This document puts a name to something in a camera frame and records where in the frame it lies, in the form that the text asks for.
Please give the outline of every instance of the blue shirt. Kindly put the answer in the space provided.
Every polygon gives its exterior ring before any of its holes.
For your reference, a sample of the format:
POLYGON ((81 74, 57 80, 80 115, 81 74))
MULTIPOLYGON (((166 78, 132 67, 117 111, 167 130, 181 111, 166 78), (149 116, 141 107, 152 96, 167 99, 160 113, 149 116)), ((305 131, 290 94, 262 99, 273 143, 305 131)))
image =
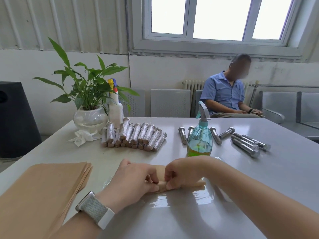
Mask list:
MULTIPOLYGON (((223 72, 206 80, 200 100, 204 103, 205 100, 217 101, 228 108, 239 110, 238 102, 243 102, 245 98, 244 84, 240 80, 236 80, 231 86, 223 72)), ((210 115, 215 113, 209 108, 208 111, 210 115)))

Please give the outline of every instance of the black object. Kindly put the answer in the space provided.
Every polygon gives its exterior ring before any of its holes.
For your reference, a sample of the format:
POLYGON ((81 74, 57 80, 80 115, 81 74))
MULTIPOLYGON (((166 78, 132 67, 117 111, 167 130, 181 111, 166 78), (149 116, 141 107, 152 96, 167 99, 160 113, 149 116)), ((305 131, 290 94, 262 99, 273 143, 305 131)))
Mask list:
POLYGON ((21 82, 0 81, 0 157, 23 156, 40 143, 21 82))

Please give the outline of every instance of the brown paper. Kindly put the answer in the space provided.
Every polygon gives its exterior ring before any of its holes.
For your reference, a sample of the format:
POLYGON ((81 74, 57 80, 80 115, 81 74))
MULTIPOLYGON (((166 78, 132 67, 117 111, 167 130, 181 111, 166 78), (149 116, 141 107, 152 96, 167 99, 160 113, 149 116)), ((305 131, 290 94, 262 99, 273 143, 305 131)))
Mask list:
MULTIPOLYGON (((158 186, 159 190, 155 193, 161 193, 167 191, 166 184, 167 181, 165 181, 165 167, 164 165, 154 165, 156 167, 156 174, 159 180, 158 186)), ((204 185, 206 182, 202 179, 198 180, 195 184, 192 185, 182 185, 181 188, 190 188, 193 187, 194 190, 202 190, 204 189, 204 185)))
POLYGON ((86 162, 28 168, 0 197, 0 238, 49 238, 63 224, 91 170, 86 162))

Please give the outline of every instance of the green plant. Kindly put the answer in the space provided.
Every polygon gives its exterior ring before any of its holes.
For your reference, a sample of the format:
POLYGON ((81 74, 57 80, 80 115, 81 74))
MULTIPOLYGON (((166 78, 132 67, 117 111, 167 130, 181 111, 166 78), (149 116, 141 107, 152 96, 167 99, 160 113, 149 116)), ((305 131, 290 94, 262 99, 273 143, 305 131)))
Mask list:
MULTIPOLYGON (((127 67, 118 66, 118 64, 116 63, 105 66, 103 60, 98 56, 101 69, 89 69, 82 62, 76 63, 74 65, 76 67, 83 66, 85 68, 87 78, 84 78, 82 74, 76 72, 72 67, 70 67, 70 61, 63 48, 52 39, 49 38, 49 40, 55 51, 63 60, 64 64, 66 64, 64 70, 59 69, 54 71, 53 73, 62 75, 62 85, 41 77, 34 77, 33 79, 41 80, 44 83, 57 86, 64 91, 64 94, 60 95, 58 98, 52 100, 51 102, 58 101, 67 103, 70 101, 74 101, 77 109, 82 107, 83 110, 93 110, 96 109, 98 106, 102 106, 106 114, 108 114, 108 109, 105 107, 104 104, 106 104, 107 99, 109 101, 112 101, 109 94, 110 92, 114 91, 110 87, 108 82, 104 79, 104 76, 109 76, 114 73, 120 72, 127 67), (64 81, 69 76, 74 80, 74 85, 72 85, 73 90, 71 90, 70 93, 67 93, 64 89, 64 81)), ((123 92, 128 92, 134 96, 139 96, 139 94, 131 90, 130 88, 121 86, 117 86, 117 90, 120 100, 122 101, 122 103, 127 105, 128 109, 130 110, 128 99, 123 94, 123 92)))

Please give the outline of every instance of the seated man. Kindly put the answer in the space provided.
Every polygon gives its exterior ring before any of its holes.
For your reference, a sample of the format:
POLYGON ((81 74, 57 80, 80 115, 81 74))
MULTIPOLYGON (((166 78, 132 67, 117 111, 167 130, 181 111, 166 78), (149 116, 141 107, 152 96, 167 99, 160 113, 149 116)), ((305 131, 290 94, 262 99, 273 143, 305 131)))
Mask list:
POLYGON ((248 75, 251 59, 248 54, 233 58, 228 70, 209 77, 200 100, 205 103, 211 117, 258 118, 262 112, 243 103, 244 85, 239 79, 248 75))

